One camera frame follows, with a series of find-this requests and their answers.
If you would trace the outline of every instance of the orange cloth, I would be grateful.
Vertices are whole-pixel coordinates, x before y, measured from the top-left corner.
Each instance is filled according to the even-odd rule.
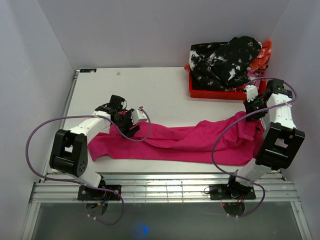
[[[267,68],[267,63],[271,55],[272,43],[268,39],[262,44],[262,48],[259,55],[249,64],[253,71],[265,70]]]

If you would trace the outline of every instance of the table surface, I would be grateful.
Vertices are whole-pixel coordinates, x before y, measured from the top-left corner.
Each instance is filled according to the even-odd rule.
[[[183,67],[98,68],[78,74],[67,116],[91,115],[111,95],[126,99],[128,108],[143,106],[152,123],[166,127],[216,122],[244,111],[242,101],[191,98],[188,73]],[[70,129],[83,119],[65,121]],[[213,164],[168,160],[112,159],[102,156],[89,166],[98,173],[218,173]],[[233,172],[238,166],[223,168]]]

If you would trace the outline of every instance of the gray wall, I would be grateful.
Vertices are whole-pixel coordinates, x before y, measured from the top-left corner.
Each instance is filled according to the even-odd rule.
[[[38,0],[74,69],[177,67],[191,44],[265,41],[289,0]]]
[[[36,180],[25,160],[28,135],[62,114],[74,70],[36,0],[0,1],[0,236],[17,240]],[[57,125],[41,130],[30,156],[43,171]]]
[[[290,168],[313,239],[320,239],[320,2],[291,0],[271,35],[268,76],[291,83],[298,92],[293,119],[306,139]]]

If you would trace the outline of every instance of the pink cloth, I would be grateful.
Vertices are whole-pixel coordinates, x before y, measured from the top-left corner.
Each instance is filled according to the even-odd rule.
[[[221,132],[246,113],[241,111],[223,121],[199,122],[196,126],[165,127],[152,124],[148,139],[133,142],[123,138],[114,128],[110,134],[99,133],[88,145],[92,160],[109,155],[113,159],[172,160],[195,163],[212,163],[211,150]],[[143,139],[149,130],[147,122],[134,139]],[[218,164],[244,165],[253,157],[255,145],[261,138],[263,126],[260,121],[240,121],[228,130],[219,141],[214,157]]]

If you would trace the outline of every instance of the black and white patterned cloth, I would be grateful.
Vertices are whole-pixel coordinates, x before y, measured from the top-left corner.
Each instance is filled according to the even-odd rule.
[[[230,91],[249,82],[247,68],[258,56],[262,44],[252,37],[234,37],[230,42],[191,46],[189,55],[192,88]]]

